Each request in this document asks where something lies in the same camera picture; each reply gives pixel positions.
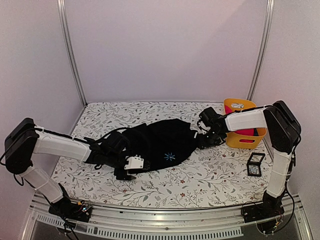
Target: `wire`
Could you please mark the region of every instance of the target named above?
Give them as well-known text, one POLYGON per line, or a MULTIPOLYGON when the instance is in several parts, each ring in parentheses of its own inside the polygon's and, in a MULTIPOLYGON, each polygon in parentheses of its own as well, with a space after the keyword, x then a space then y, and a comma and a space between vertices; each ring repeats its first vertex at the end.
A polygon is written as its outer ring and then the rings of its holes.
POLYGON ((5 163, 2 163, 2 162, 1 162, 2 159, 4 158, 4 156, 6 155, 6 153, 7 153, 7 152, 4 152, 4 154, 1 156, 0 164, 1 164, 2 166, 5 166, 5 165, 6 165, 5 163))
POLYGON ((241 210, 242 208, 245 206, 245 205, 248 205, 248 204, 254 204, 258 209, 262 209, 262 207, 259 207, 254 201, 246 201, 242 207, 241 207, 241 210))
POLYGON ((288 224, 289 222, 291 221, 291 219, 293 218, 294 214, 295 214, 295 200, 294 200, 294 197, 290 194, 290 192, 288 191, 288 188, 287 188, 287 181, 285 182, 285 190, 286 192, 288 193, 289 197, 291 198, 292 200, 292 213, 290 215, 290 218, 289 220, 279 229, 275 230, 274 232, 277 233, 279 231, 281 231, 282 229, 284 229, 288 224))
POLYGON ((62 133, 59 133, 59 132, 55 132, 55 131, 51 131, 51 130, 47 130, 47 129, 42 129, 42 128, 37 128, 35 127, 34 130, 37 130, 39 132, 45 132, 47 134, 53 134, 53 135, 56 135, 56 136, 59 136, 59 137, 63 137, 63 138, 67 138, 67 139, 73 139, 77 142, 80 142, 80 143, 83 143, 83 144, 89 144, 87 140, 83 140, 83 139, 80 139, 80 138, 77 138, 77 137, 72 137, 70 135, 67 135, 67 134, 62 134, 62 133))
MULTIPOLYGON (((264 231, 265 233, 263 232, 263 229, 260 229, 260 228, 258 227, 257 223, 256 223, 256 228, 257 228, 263 235, 265 235, 265 236, 275 234, 275 233, 281 231, 282 229, 284 229, 284 228, 290 223, 291 219, 293 218, 293 216, 294 216, 294 214, 295 214, 295 200, 294 200, 293 196, 290 194, 290 192, 288 191, 287 183, 288 183, 288 182, 286 181, 286 182, 285 182, 285 191, 288 193, 289 197, 291 198, 291 200, 292 200, 292 205, 293 205, 293 206, 292 206, 292 213, 291 213, 291 215, 290 215, 290 218, 288 219, 288 221, 287 221, 281 228, 278 228, 278 229, 277 229, 277 226, 279 225, 279 224, 278 224, 278 225, 274 226, 273 228, 270 228, 270 229, 268 229, 268 230, 265 230, 265 231, 264 231)), ((280 214, 280 219, 279 219, 279 221, 277 221, 277 222, 279 223, 282 218, 283 218, 283 214, 280 214)))
POLYGON ((78 213, 78 212, 80 212, 84 207, 85 207, 85 205, 84 205, 84 204, 82 204, 82 205, 81 205, 81 207, 80 207, 80 209, 79 209, 79 210, 77 210, 77 211, 74 211, 74 213, 78 213))
POLYGON ((106 138, 106 136, 108 136, 108 135, 110 135, 110 134, 112 134, 112 133, 114 133, 114 132, 117 132, 117 131, 119 131, 119 130, 126 130, 126 129, 129 129, 129 128, 130 128, 130 127, 119 127, 119 128, 113 129, 113 130, 107 132, 105 135, 103 135, 102 137, 100 137, 99 139, 97 139, 97 140, 95 140, 95 141, 93 141, 93 142, 94 142, 94 143, 101 143, 102 140, 103 140, 104 138, 106 138))
POLYGON ((18 181, 17 177, 15 174, 13 174, 13 178, 14 180, 22 187, 23 185, 25 185, 25 182, 24 182, 24 178, 21 177, 21 182, 18 181))
POLYGON ((73 240, 69 235, 68 233, 66 232, 67 231, 67 228, 66 228, 66 225, 69 227, 69 229, 71 230, 72 234, 74 235, 75 239, 76 240, 79 240, 78 236, 76 235, 75 231, 73 230, 72 226, 70 225, 70 223, 68 222, 68 220, 62 216, 59 211, 56 210, 55 206, 53 206, 53 204, 49 201, 49 199, 43 195, 45 200, 48 202, 48 204, 52 207, 52 209, 55 211, 55 213, 64 221, 64 233, 65 233, 65 236, 68 237, 68 239, 70 240, 73 240))
POLYGON ((94 166, 94 169, 95 170, 99 170, 99 169, 102 168, 102 166, 103 166, 102 164, 97 164, 97 165, 94 166))

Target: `black cloth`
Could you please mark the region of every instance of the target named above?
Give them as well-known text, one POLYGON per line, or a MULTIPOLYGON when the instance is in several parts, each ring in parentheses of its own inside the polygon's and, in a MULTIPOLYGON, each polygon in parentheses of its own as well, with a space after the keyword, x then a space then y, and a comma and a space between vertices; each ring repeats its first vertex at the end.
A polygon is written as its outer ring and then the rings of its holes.
POLYGON ((197 148, 197 131, 190 130, 190 123, 169 119, 141 124, 125 130, 132 153, 150 163, 150 169, 132 169, 129 174, 144 173, 177 166, 197 148))

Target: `black cable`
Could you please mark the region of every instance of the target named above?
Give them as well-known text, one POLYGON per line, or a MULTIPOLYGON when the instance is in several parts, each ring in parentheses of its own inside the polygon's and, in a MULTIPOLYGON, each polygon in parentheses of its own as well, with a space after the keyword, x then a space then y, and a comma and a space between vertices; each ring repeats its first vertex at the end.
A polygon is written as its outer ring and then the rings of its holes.
POLYGON ((2 159, 4 158, 4 156, 7 154, 7 152, 5 151, 4 152, 4 154, 1 156, 1 160, 0 160, 0 164, 2 165, 2 166, 5 166, 6 164, 5 163, 2 163, 1 161, 2 161, 2 159))
POLYGON ((45 195, 43 195, 44 196, 44 198, 45 198, 45 200, 48 202, 48 204, 52 207, 52 209, 55 211, 55 213, 64 221, 64 231, 65 231, 65 233, 66 233, 66 225, 69 227, 69 229, 71 230, 71 232, 72 232, 72 234, 74 235, 74 237, 75 237, 75 239, 76 240, 79 240, 79 238, 78 238, 78 236, 76 235, 76 233, 75 233, 75 231, 73 230, 73 228, 72 228, 72 226, 70 225, 70 223, 68 222, 68 220, 64 217, 64 216, 62 216, 60 213, 59 213, 59 211, 57 211, 56 210, 56 208, 55 208, 55 206, 53 206, 53 204, 49 201, 49 199, 45 196, 45 195))
POLYGON ((28 182, 27 180, 25 181, 30 185, 31 188, 35 189, 35 187, 30 182, 28 182))
POLYGON ((95 170, 100 170, 102 168, 102 164, 97 164, 94 166, 95 170))
POLYGON ((249 204, 254 204, 254 206, 257 208, 257 209, 262 209, 261 207, 259 207, 254 201, 246 201, 242 206, 241 206, 241 209, 240 209, 240 212, 242 213, 242 209, 244 208, 245 205, 249 205, 249 204))
POLYGON ((62 134, 62 133, 59 133, 59 132, 55 132, 55 131, 51 131, 51 130, 47 130, 47 129, 42 129, 42 128, 34 128, 34 130, 37 130, 39 132, 45 132, 47 134, 52 134, 52 135, 56 135, 56 136, 59 136, 59 137, 63 137, 63 138, 67 138, 67 139, 73 139, 77 142, 80 142, 80 143, 83 143, 83 144, 89 144, 88 141, 86 140, 83 140, 83 139, 80 139, 80 138, 77 138, 77 137, 72 137, 70 135, 67 135, 67 134, 62 134))
POLYGON ((282 229, 284 229, 289 223, 290 223, 290 221, 291 221, 291 219, 293 218, 293 216, 294 216, 294 214, 295 214, 295 200, 294 200, 294 197, 290 194, 290 192, 288 191, 288 182, 286 181, 285 182, 285 191, 288 193, 288 195, 289 195, 289 197, 291 198, 291 200, 292 200, 292 213, 291 213, 291 215, 290 215, 290 218, 288 219, 288 221, 281 227, 281 228, 279 228, 279 229, 276 229, 275 231, 273 231, 273 229, 274 229, 274 227, 272 228, 272 229, 268 229, 268 230, 266 230, 265 231, 265 234, 266 235, 271 235, 272 233, 273 234, 275 234, 275 233, 277 233, 277 232, 279 232, 279 231, 281 231, 282 229))
POLYGON ((129 140, 129 138, 127 138, 125 135, 123 135, 122 133, 120 133, 121 137, 126 141, 127 144, 127 149, 130 150, 131 149, 131 142, 129 140))
POLYGON ((283 117, 283 119, 285 120, 285 122, 287 124, 289 124, 292 129, 295 131, 295 133, 298 135, 298 140, 296 141, 296 143, 294 144, 293 148, 292 148, 292 155, 294 156, 294 162, 293 162, 293 166, 296 166, 296 148, 297 146, 300 144, 302 138, 301 138, 301 132, 298 132, 298 130, 292 125, 291 122, 286 121, 287 117, 285 116, 285 114, 281 111, 281 109, 279 109, 277 106, 273 106, 274 108, 276 108, 278 110, 278 112, 280 113, 280 115, 283 117))
POLYGON ((126 130, 126 129, 129 129, 129 128, 130 128, 130 127, 119 127, 119 128, 113 129, 113 130, 107 132, 105 135, 103 135, 102 137, 100 137, 99 139, 97 139, 97 140, 95 140, 95 141, 93 141, 93 142, 99 144, 99 143, 102 142, 103 139, 106 138, 106 136, 108 136, 108 135, 110 135, 110 134, 112 134, 112 133, 114 133, 114 132, 116 132, 116 131, 126 130))
POLYGON ((289 218, 289 220, 279 229, 276 229, 274 232, 277 233, 279 231, 281 231, 282 229, 284 229, 291 221, 291 219, 293 218, 294 214, 295 214, 295 200, 294 200, 294 197, 290 194, 290 192, 288 191, 288 187, 287 187, 287 181, 285 182, 285 190, 286 192, 288 193, 289 197, 291 198, 292 200, 292 213, 291 213, 291 216, 289 218))
POLYGON ((14 180, 16 181, 16 183, 19 184, 20 186, 25 185, 25 182, 24 182, 24 178, 23 178, 23 177, 21 177, 21 182, 18 181, 18 179, 16 178, 16 175, 15 175, 15 174, 13 174, 13 178, 14 178, 14 180))

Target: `metal frame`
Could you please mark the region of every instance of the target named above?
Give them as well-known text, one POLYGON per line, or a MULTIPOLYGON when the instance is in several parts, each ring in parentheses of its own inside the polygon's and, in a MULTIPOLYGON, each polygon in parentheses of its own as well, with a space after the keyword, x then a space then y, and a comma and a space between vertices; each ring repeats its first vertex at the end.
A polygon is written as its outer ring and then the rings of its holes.
POLYGON ((72 128, 71 128, 71 130, 69 131, 69 135, 71 135, 71 134, 74 132, 77 124, 78 124, 79 121, 80 121, 80 118, 82 117, 82 114, 84 114, 84 111, 86 110, 86 107, 87 107, 87 106, 84 106, 84 107, 81 109, 81 112, 79 113, 78 117, 76 118, 76 120, 75 120, 75 122, 74 122, 74 124, 73 124, 73 126, 72 126, 72 128))
POLYGON ((272 159, 272 161, 274 160, 274 151, 272 150, 272 147, 269 145, 269 143, 267 142, 267 140, 265 139, 265 137, 262 139, 264 146, 270 156, 270 158, 272 159))
POLYGON ((256 90, 256 87, 258 84, 258 79, 259 79, 259 75, 260 75, 260 71, 261 71, 261 67, 262 67, 265 53, 266 53, 266 49, 267 49, 268 38, 269 38, 271 23, 272 23, 272 17, 273 17, 273 13, 274 13, 274 5, 275 5, 275 0, 268 0, 267 5, 266 5, 265 20, 264 20, 262 39, 261 39, 258 59, 257 59, 256 65, 255 65, 253 79, 251 82, 249 93, 246 98, 247 100, 250 100, 250 101, 252 101, 254 94, 255 94, 255 90, 256 90))
MULTIPOLYGON (((70 31, 68 27, 67 13, 66 13, 66 7, 65 7, 65 0, 57 0, 57 5, 58 5, 58 11, 60 16, 60 22, 61 22, 61 28, 62 28, 62 33, 64 37, 64 42, 65 42, 65 47, 67 50, 75 86, 76 86, 79 98, 81 100, 81 103, 83 104, 83 106, 86 106, 88 102, 86 100, 85 92, 82 86, 82 82, 80 80, 76 59, 75 59, 75 55, 74 55, 74 51, 71 43, 70 31)), ((261 67, 262 67, 265 52, 267 49, 268 38, 270 34, 273 12, 274 12, 274 5, 275 5, 275 0, 268 0, 267 6, 266 6, 265 20, 264 20, 262 39, 261 39, 261 44, 259 48, 258 58, 255 65, 252 82, 246 98, 247 100, 250 100, 250 101, 252 101, 255 94, 261 67)))
MULTIPOLYGON (((301 237, 303 240, 311 240, 309 225, 305 224, 306 216, 303 213, 302 203, 298 195, 294 195, 293 198, 295 214, 301 223, 301 237)), ((293 207, 291 198, 286 195, 282 204, 285 215, 290 215, 293 207)), ((23 240, 30 239, 35 221, 61 228, 61 219, 48 213, 49 205, 41 194, 35 194, 29 209, 31 214, 25 226, 27 232, 23 235, 23 240)), ((273 218, 260 220, 257 223, 271 219, 273 218)), ((238 230, 237 235, 241 236, 241 227, 251 224, 256 222, 244 223, 241 205, 218 208, 149 209, 99 203, 93 204, 89 223, 77 222, 75 231, 106 239, 202 240, 217 239, 209 237, 210 234, 226 234, 236 230, 238 230)), ((231 236, 227 234, 223 237, 227 239, 231 236)))
POLYGON ((85 92, 80 80, 77 64, 76 64, 76 59, 74 55, 74 51, 72 48, 71 44, 71 38, 70 38, 70 32, 69 32, 69 27, 68 27, 68 21, 67 21, 67 14, 66 14, 66 7, 65 7, 65 0, 57 0, 58 4, 58 11, 59 11, 59 16, 60 16, 60 22, 61 22, 61 28, 62 28, 62 33, 63 33, 63 38, 64 38, 64 43, 66 47, 66 51, 68 54, 69 62, 70 62, 70 67, 72 70, 72 75, 74 78, 76 90, 79 94, 80 101, 83 106, 86 106, 87 100, 85 96, 85 92))

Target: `blue star logo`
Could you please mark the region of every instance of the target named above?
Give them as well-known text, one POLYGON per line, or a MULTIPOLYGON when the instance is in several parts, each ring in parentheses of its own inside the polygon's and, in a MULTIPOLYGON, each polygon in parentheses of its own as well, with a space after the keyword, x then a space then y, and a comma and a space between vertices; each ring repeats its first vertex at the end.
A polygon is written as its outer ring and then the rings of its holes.
POLYGON ((172 161, 172 160, 176 159, 175 158, 176 155, 173 155, 172 152, 170 152, 170 153, 168 152, 167 154, 165 153, 164 155, 165 155, 164 159, 167 160, 167 161, 169 161, 169 160, 172 161))

